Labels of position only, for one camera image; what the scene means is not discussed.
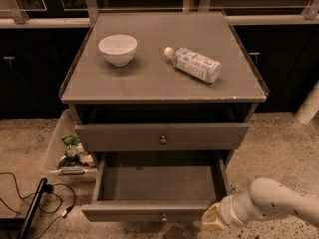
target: bowl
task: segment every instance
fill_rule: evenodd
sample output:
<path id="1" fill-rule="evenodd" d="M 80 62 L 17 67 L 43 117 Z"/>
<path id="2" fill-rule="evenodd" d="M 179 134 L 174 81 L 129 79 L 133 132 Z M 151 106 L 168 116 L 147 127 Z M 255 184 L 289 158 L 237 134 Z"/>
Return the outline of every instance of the bowl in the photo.
<path id="1" fill-rule="evenodd" d="M 133 58 L 137 45 L 137 40 L 132 36 L 113 35 L 100 41 L 99 50 L 108 62 L 122 67 Z"/>

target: power cord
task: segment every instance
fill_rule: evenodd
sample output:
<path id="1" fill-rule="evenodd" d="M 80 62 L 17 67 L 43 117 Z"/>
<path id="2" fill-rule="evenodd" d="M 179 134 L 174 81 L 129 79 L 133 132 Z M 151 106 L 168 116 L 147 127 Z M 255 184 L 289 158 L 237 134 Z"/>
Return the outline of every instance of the power cord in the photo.
<path id="1" fill-rule="evenodd" d="M 13 173 L 11 173 L 11 172 L 0 172 L 0 175 L 11 175 L 11 176 L 13 177 L 13 180 L 14 180 L 14 183 L 15 183 L 15 187 L 16 187 L 18 196 L 19 196 L 19 198 L 20 198 L 22 201 L 24 201 L 24 200 L 27 199 L 28 197 L 30 197 L 30 196 L 32 196 L 32 195 L 35 194 L 35 193 L 31 193 L 31 194 L 29 194 L 29 195 L 27 195 L 27 196 L 25 196 L 25 197 L 22 197 L 21 194 L 20 194 L 20 190 L 19 190 L 18 183 L 17 183 L 17 179 L 16 179 L 15 175 L 14 175 Z M 63 200 L 62 200 L 61 196 L 59 196 L 58 194 L 53 193 L 54 188 L 57 187 L 57 186 L 64 186 L 64 187 L 67 187 L 67 188 L 69 188 L 69 189 L 71 190 L 71 192 L 72 192 L 72 194 L 73 194 L 73 202 L 72 202 L 72 205 L 70 205 L 68 208 L 66 208 L 61 215 L 57 216 L 53 221 L 51 221 L 51 223 L 48 225 L 48 227 L 42 232 L 42 234 L 41 234 L 40 236 L 36 237 L 36 239 L 40 239 L 40 238 L 48 231 L 48 229 L 53 225 L 53 223 L 55 223 L 59 218 L 66 218 L 67 215 L 72 211 L 73 207 L 74 207 L 75 204 L 76 204 L 76 193 L 75 193 L 74 189 L 73 189 L 71 186 L 69 186 L 69 185 L 67 185 L 67 184 L 64 184 L 64 183 L 57 183 L 57 184 L 52 184 L 52 185 L 51 185 L 51 184 L 47 184 L 46 187 L 45 187 L 45 193 L 47 193 L 47 194 L 52 194 L 52 195 L 54 195 L 55 197 L 57 197 L 57 199 L 59 200 L 59 204 L 58 204 L 58 207 L 56 207 L 53 211 L 44 210 L 43 207 L 41 207 L 41 206 L 39 205 L 38 207 L 39 207 L 39 209 L 40 209 L 41 212 L 43 212 L 43 213 L 45 213 L 45 214 L 54 214 L 54 213 L 56 213 L 56 212 L 60 209 L 60 207 L 61 207 L 61 205 L 62 205 L 62 203 L 63 203 Z M 21 215 L 20 212 L 15 211 L 15 210 L 13 210 L 11 207 L 9 207 L 9 206 L 3 201 L 2 198 L 0 198 L 0 201 L 1 201 L 1 202 L 4 204 L 4 206 L 6 206 L 9 210 L 11 210 L 12 212 L 16 213 L 15 218 L 17 218 L 19 215 Z"/>
<path id="2" fill-rule="evenodd" d="M 29 84 L 27 83 L 27 81 L 23 78 L 23 76 L 22 76 L 20 73 L 18 73 L 17 71 L 15 71 L 15 70 L 13 69 L 12 61 L 13 61 L 14 59 L 15 59 L 15 58 L 14 58 L 14 57 L 11 57 L 11 56 L 6 56 L 6 57 L 4 57 L 4 60 L 5 60 L 6 62 L 8 62 L 8 64 L 9 64 L 9 69 L 10 69 L 10 71 L 24 82 L 24 84 L 25 84 L 25 86 L 27 87 L 28 91 L 30 92 L 30 94 L 31 94 L 31 96 L 32 96 L 32 98 L 33 98 L 33 100 L 37 103 L 37 105 L 39 106 L 39 108 L 40 108 L 41 111 L 43 112 L 43 111 L 44 111 L 43 106 L 42 106 L 41 103 L 39 102 L 38 98 L 35 96 L 33 90 L 31 89 L 31 87 L 29 86 Z"/>

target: floor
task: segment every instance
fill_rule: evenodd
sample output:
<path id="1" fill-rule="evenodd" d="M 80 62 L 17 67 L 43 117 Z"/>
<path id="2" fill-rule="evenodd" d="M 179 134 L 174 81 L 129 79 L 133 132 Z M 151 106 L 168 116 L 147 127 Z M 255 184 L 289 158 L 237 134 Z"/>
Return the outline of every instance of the floor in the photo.
<path id="1" fill-rule="evenodd" d="M 22 196 L 37 188 L 41 167 L 56 119 L 0 120 L 0 173 L 15 174 Z M 308 125 L 300 124 L 291 113 L 255 114 L 244 143 L 227 168 L 231 192 L 243 192 L 256 177 L 266 176 L 292 189 L 319 197 L 319 116 Z M 59 182 L 49 177 L 49 183 Z M 208 231 L 200 222 L 188 223 L 90 223 L 80 210 L 90 203 L 93 182 L 69 183 L 77 194 L 75 208 L 66 218 L 54 222 L 41 238 L 141 238 L 141 239 L 281 239 L 319 238 L 319 230 L 295 217 L 267 222 L 251 222 L 245 228 L 222 232 Z M 63 186 L 55 192 L 63 197 L 62 208 L 52 215 L 39 210 L 28 238 L 38 238 L 49 224 L 72 203 L 72 193 Z M 28 206 L 16 193 L 9 175 L 1 175 L 0 198 L 25 215 Z M 58 201 L 45 194 L 42 206 L 52 211 Z M 1 216 L 14 216 L 0 203 Z M 17 231 L 0 231 L 0 238 L 16 238 Z"/>

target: black cabinet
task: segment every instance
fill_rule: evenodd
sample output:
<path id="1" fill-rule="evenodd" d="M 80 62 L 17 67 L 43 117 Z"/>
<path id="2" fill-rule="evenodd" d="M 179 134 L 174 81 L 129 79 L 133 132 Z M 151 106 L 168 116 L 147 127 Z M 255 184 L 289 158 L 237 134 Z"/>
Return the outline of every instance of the black cabinet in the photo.
<path id="1" fill-rule="evenodd" d="M 88 29 L 0 30 L 0 118 L 59 117 L 58 92 Z"/>
<path id="2" fill-rule="evenodd" d="M 319 26 L 236 26 L 269 95 L 257 112 L 296 112 L 319 77 Z"/>

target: water bottle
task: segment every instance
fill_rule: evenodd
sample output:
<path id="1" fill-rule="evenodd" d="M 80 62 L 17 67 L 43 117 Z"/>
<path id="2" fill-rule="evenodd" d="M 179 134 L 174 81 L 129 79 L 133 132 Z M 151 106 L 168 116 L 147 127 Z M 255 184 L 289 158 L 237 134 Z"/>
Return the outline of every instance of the water bottle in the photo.
<path id="1" fill-rule="evenodd" d="M 221 73 L 220 62 L 188 48 L 182 47 L 176 51 L 174 48 L 167 47 L 164 53 L 175 67 L 207 83 L 214 83 Z"/>

